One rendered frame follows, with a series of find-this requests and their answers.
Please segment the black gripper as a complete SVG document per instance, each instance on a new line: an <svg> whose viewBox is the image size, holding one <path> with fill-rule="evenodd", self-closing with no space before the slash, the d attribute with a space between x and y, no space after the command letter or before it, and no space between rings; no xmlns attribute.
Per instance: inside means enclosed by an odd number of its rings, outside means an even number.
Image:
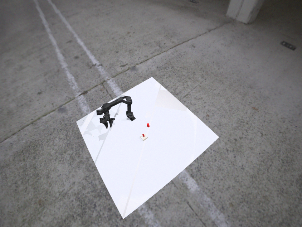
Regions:
<svg viewBox="0 0 302 227"><path fill-rule="evenodd" d="M104 120L101 120L100 123L103 123L106 127L106 129L108 129L108 123L107 121L109 121L110 127L112 127L112 123L115 120L115 118L110 118L110 114L104 114Z"/></svg>

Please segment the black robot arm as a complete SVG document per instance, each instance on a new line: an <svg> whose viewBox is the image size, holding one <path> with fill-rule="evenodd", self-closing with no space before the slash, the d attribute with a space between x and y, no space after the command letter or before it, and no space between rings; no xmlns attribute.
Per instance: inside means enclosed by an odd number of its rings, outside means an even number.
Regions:
<svg viewBox="0 0 302 227"><path fill-rule="evenodd" d="M124 100L126 99L126 101ZM127 104L127 111L126 111L126 116L127 118L129 118L131 121L133 121L134 119L136 119L133 115L133 112L131 112L131 104L132 104L132 99L130 96L123 96L123 97L119 97L118 99L110 102L110 103L105 103L103 104L103 106L101 107L101 109L96 110L97 111L97 115L103 115L104 114L109 114L109 110L111 109L111 107L119 104L119 103L125 103Z"/></svg>

